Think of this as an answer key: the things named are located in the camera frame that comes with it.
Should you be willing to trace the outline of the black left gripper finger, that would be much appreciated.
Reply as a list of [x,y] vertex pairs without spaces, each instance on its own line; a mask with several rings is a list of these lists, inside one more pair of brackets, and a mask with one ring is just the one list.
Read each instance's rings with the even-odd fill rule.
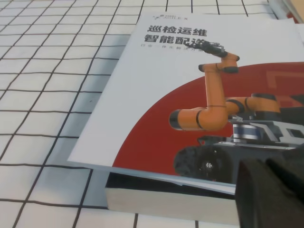
[[242,228],[302,228],[304,162],[241,161],[235,200]]

